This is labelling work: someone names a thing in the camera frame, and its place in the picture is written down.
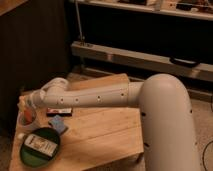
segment floor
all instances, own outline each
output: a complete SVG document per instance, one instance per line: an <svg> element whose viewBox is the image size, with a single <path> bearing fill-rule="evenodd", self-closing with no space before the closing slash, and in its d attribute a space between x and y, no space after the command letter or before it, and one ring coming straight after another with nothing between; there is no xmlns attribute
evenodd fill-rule
<svg viewBox="0 0 213 171"><path fill-rule="evenodd" d="M91 77L71 73L68 76L70 81L79 81L82 79L90 79ZM210 102L204 102L200 100L191 99L194 121L196 127L198 149L200 153L200 159L202 159L202 153L205 146L213 140L213 112ZM213 145L209 145L206 149L205 163L208 171L213 171ZM10 163L12 139L0 136L0 170L7 171ZM122 159L104 166L100 166L92 169L91 171L145 171L145 163L142 160L139 164L135 163L137 156L132 156L126 159Z"/></svg>

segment wall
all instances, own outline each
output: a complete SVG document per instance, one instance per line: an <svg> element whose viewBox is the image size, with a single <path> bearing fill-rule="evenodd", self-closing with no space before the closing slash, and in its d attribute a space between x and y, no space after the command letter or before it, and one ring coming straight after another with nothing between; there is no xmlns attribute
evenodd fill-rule
<svg viewBox="0 0 213 171"><path fill-rule="evenodd" d="M0 16L0 134L12 134L21 88L70 70L64 1L30 0Z"/></svg>

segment cable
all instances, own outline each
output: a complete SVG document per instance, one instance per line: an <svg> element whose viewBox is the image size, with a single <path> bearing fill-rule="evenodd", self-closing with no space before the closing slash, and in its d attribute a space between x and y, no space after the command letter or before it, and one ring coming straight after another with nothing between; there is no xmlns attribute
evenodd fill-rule
<svg viewBox="0 0 213 171"><path fill-rule="evenodd" d="M206 163L205 163L205 153L206 153L206 150L207 150L208 146L209 146L210 144L212 144L212 143L213 143L213 140L210 141L210 142L205 146L205 148L204 148L204 150L203 150L202 162L203 162L203 167L204 167L204 170L205 170L205 171L208 171L208 169L206 168Z"/></svg>

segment cup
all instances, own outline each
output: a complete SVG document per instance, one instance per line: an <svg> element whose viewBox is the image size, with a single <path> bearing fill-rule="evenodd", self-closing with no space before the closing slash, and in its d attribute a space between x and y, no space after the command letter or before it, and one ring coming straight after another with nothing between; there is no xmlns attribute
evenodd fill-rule
<svg viewBox="0 0 213 171"><path fill-rule="evenodd" d="M35 110L31 110L31 115L32 121L28 122L24 113L19 112L18 114L18 126L23 133L30 133L41 127Z"/></svg>

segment screw hole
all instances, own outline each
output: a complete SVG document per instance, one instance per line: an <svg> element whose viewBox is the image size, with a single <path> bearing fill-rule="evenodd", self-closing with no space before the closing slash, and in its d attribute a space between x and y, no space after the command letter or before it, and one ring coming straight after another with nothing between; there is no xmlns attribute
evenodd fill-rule
<svg viewBox="0 0 213 171"><path fill-rule="evenodd" d="M144 146L146 146L148 148L150 147L148 143L144 143Z"/></svg>
<svg viewBox="0 0 213 171"><path fill-rule="evenodd" d="M142 115L142 116L146 116L146 113L142 112L141 115Z"/></svg>

